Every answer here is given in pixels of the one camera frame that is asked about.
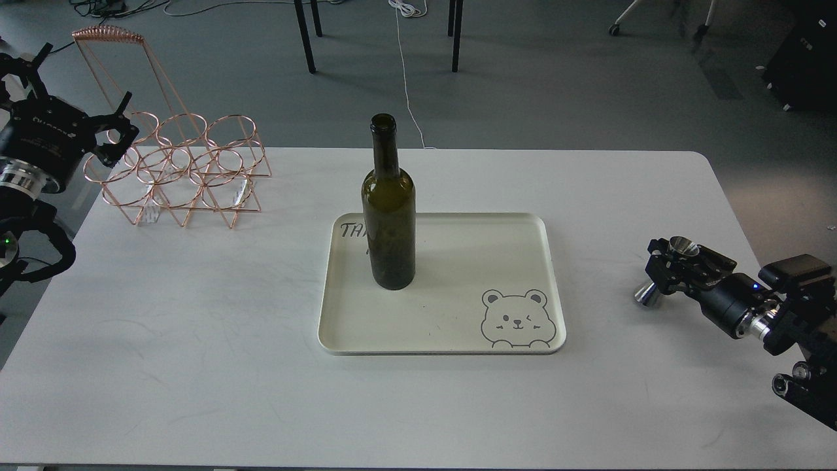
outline bottle mouth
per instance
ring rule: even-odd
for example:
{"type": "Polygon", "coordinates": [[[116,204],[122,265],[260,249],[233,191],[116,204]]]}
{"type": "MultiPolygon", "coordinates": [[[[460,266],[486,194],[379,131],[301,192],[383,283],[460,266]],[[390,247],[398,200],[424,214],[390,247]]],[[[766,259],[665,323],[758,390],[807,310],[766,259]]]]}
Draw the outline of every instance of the bottle mouth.
{"type": "Polygon", "coordinates": [[[392,136],[395,134],[395,118],[387,113],[378,113],[372,116],[372,124],[369,127],[377,136],[392,136]]]}

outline bottle neck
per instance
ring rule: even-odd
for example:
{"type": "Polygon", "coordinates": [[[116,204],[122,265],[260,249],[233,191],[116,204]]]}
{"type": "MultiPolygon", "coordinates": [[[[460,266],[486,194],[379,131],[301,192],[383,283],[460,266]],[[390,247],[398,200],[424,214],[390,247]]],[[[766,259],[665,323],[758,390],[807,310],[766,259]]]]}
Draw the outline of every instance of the bottle neck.
{"type": "Polygon", "coordinates": [[[374,136],[372,150],[375,157],[375,178],[395,179],[401,176],[395,136],[374,136]]]}

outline screw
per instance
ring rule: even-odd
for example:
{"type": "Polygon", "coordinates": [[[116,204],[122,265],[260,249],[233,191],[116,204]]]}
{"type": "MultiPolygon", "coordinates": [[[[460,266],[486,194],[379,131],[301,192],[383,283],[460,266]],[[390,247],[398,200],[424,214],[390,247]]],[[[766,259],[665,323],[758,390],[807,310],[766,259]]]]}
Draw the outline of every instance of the screw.
{"type": "Polygon", "coordinates": [[[793,366],[793,377],[797,380],[807,381],[811,379],[811,367],[804,361],[798,361],[793,366]]]}
{"type": "Polygon", "coordinates": [[[788,392],[788,383],[780,375],[775,375],[773,377],[773,392],[780,396],[784,396],[784,394],[788,392]]]}

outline wire wine rack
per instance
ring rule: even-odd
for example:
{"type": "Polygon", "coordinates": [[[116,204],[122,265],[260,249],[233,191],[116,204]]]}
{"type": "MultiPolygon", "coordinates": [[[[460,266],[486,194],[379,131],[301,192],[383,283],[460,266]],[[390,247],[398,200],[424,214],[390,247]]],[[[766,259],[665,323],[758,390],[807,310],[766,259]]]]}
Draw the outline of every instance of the wire wine rack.
{"type": "Polygon", "coordinates": [[[138,44],[151,66],[171,115],[160,120],[129,106],[129,118],[141,130],[118,167],[97,169],[95,156],[84,164],[84,176],[101,186],[103,200],[118,208],[133,225],[150,224],[168,213],[181,227],[199,211],[218,214],[230,229],[242,213],[261,211],[255,180],[272,175],[256,123],[244,115],[227,115],[208,123],[183,105],[172,82],[142,36],[111,25],[73,33],[76,45],[105,99],[123,92],[94,54],[89,42],[138,44]],[[109,95],[102,75],[116,90],[109,95]],[[172,101],[182,108],[175,111],[172,101]]]}

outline robotic arm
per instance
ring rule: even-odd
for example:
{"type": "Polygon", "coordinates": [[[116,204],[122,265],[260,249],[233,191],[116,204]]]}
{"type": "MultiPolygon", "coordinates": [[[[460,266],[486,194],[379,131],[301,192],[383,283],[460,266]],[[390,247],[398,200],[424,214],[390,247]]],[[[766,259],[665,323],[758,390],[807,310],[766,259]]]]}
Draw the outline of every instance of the robotic arm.
{"type": "Polygon", "coordinates": [[[131,94],[110,115],[87,116],[47,93],[38,67],[52,49],[47,43],[31,62],[0,54],[0,108],[10,114],[0,131],[0,296],[16,281],[37,282],[67,270],[75,260],[75,248],[54,221],[56,209],[38,200],[41,193],[61,193],[87,153],[107,167],[119,162],[139,129],[123,112],[131,94]],[[11,101],[3,77],[15,75],[27,91],[21,101],[11,101]],[[102,143],[96,134],[108,130],[119,141],[102,143]],[[24,272],[18,240],[22,233],[44,233],[61,254],[55,264],[24,272]]]}
{"type": "Polygon", "coordinates": [[[733,339],[750,334],[771,355],[798,344],[805,361],[791,375],[775,375],[773,392],[837,431],[837,303],[829,265],[810,255],[776,261],[758,273],[761,284],[685,237],[653,239],[648,252],[650,281],[634,294],[638,303],[651,306],[660,294],[683,292],[733,339]]]}

